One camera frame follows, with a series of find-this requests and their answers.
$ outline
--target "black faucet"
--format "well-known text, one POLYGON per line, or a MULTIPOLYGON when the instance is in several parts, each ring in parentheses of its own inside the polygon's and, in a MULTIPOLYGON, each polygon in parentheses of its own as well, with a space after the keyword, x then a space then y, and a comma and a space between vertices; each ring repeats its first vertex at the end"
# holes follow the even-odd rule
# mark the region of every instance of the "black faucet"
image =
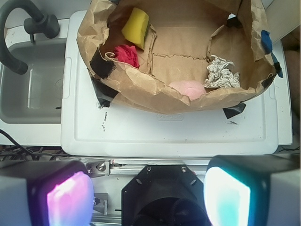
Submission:
POLYGON ((0 8, 0 61, 13 72, 25 74, 27 64, 13 57, 5 43, 5 22, 15 8, 22 8, 31 16, 24 21, 24 29, 30 35, 31 43, 35 43, 33 34, 44 33, 47 38, 52 39, 59 34, 60 27, 55 15, 40 11, 30 0, 9 0, 0 8))

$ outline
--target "paper bag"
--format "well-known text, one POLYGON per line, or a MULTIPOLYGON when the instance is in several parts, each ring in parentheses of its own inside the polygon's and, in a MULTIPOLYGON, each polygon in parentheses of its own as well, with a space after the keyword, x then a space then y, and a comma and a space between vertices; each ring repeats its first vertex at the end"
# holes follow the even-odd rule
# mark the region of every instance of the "paper bag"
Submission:
POLYGON ((81 23, 77 43, 102 99, 164 113, 232 107, 261 94, 276 71, 261 45, 268 31, 261 0, 92 0, 81 23), (133 45, 121 29, 133 7, 145 11, 149 27, 144 51, 137 48, 140 68, 118 62, 113 49, 133 45), (230 13, 237 15, 227 20, 230 13), (240 88, 207 89, 190 101, 168 86, 173 81, 208 78, 211 55, 234 62, 240 88))

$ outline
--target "led light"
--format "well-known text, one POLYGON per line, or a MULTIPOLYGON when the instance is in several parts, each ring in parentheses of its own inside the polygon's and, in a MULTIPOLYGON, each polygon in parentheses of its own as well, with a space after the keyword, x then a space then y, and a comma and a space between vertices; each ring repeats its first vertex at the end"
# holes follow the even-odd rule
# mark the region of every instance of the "led light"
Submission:
POLYGON ((219 167, 210 168, 204 180, 206 211, 214 226, 247 226, 250 188, 219 167))
POLYGON ((89 225, 93 198, 91 178, 83 172, 75 173, 47 194, 49 225, 89 225))

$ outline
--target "pink object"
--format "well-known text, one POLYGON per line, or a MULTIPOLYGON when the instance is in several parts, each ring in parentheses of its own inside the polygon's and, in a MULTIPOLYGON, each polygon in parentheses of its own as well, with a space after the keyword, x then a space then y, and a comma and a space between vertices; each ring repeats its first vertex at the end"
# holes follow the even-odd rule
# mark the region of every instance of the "pink object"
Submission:
POLYGON ((203 84, 198 81, 173 81, 169 86, 182 95, 188 96, 191 101, 199 99, 201 95, 206 93, 203 84))
POLYGON ((139 68, 138 56, 135 46, 121 45, 114 49, 115 58, 118 61, 128 63, 133 67, 139 68))

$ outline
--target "red cloth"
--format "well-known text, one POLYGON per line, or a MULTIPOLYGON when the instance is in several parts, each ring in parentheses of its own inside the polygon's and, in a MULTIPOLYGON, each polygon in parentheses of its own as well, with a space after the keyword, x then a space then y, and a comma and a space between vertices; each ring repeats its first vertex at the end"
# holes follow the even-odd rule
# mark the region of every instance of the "red cloth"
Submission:
POLYGON ((118 61, 128 63, 133 67, 139 68, 138 56, 135 46, 121 45, 114 49, 115 58, 118 61))

